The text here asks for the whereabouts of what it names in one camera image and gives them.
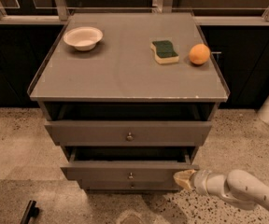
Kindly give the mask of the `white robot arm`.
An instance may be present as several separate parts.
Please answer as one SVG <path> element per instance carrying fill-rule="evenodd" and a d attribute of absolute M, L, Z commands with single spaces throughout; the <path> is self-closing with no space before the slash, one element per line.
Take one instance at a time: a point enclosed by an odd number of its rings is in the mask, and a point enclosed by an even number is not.
<path fill-rule="evenodd" d="M 234 207 L 254 210 L 259 205 L 269 212 L 269 187 L 246 171 L 232 170 L 223 175 L 209 170 L 186 170 L 176 172 L 174 180 L 188 191 L 217 196 Z"/>

